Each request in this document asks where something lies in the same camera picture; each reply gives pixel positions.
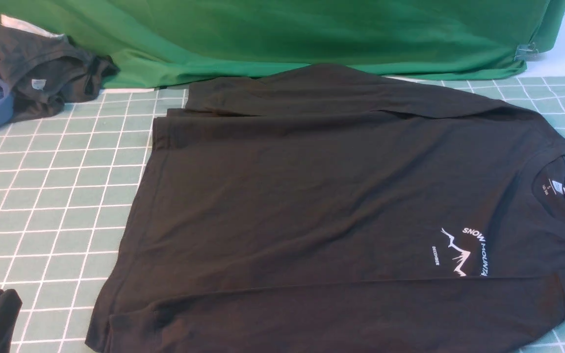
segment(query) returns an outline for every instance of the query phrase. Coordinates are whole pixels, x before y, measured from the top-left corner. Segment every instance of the metal clip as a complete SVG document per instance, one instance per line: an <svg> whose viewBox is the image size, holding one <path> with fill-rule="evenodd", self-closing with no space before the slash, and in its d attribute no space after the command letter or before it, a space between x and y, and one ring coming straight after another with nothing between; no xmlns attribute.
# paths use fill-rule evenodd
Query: metal clip
<svg viewBox="0 0 565 353"><path fill-rule="evenodd" d="M514 61L518 60L532 60L540 54L536 43L520 44L516 48L516 55L514 56Z"/></svg>

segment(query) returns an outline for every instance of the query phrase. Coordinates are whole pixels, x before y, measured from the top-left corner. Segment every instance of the folded black shirt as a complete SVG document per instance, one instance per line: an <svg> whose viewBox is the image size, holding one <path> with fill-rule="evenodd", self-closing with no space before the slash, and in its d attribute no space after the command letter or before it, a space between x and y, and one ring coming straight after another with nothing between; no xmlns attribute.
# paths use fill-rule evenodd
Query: folded black shirt
<svg viewBox="0 0 565 353"><path fill-rule="evenodd" d="M315 65L193 83L92 317L99 352L508 353L565 320L565 139Z"/></svg>

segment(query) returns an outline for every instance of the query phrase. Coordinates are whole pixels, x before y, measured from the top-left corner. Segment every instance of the green cloth backdrop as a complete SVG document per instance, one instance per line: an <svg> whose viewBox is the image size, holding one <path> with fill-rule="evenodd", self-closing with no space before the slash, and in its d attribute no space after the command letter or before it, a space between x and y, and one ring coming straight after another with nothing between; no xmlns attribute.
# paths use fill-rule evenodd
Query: green cloth backdrop
<svg viewBox="0 0 565 353"><path fill-rule="evenodd" d="M107 87L267 76L309 63L382 75L502 78L555 41L565 0L0 0L0 13L109 54Z"/></svg>

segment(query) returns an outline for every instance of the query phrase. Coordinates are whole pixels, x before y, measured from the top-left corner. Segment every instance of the neckline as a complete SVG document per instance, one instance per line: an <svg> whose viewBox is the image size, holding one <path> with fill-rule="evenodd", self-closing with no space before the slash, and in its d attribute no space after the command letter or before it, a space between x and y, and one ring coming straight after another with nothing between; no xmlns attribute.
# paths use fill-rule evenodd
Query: neckline
<svg viewBox="0 0 565 353"><path fill-rule="evenodd" d="M545 210L542 203L540 203L536 195L533 193L532 188L532 184L538 174L547 165L558 158L562 158L563 156L565 156L565 144L554 145L553 147L549 147L546 150L538 152L538 154L533 156L525 164L525 167L520 174L518 185L519 190L521 190L520 192L527 195L527 207L534 213L533 216L538 219L546 219L547 227L552 227L552 230L554 230L556 235L565 239L565 222L552 217L552 215Z"/></svg>

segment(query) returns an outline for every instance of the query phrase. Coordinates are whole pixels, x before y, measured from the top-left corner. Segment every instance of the mountain graphic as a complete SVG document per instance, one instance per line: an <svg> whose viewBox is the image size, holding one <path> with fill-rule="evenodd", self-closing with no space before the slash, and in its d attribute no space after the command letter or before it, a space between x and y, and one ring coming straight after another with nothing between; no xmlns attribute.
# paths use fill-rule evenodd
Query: mountain graphic
<svg viewBox="0 0 565 353"><path fill-rule="evenodd" d="M448 236L448 240L449 240L448 247L453 248L462 253L461 255L455 257L453 260L457 260L457 267L455 267L455 272L457 272L460 277L465 277L466 274L462 271L462 266L463 264L466 263L466 260L470 256L470 252L465 251L462 248L459 248L457 245L455 245L455 237L448 234L448 232L446 232L444 228L441 229L441 232L446 234L446 236Z"/></svg>

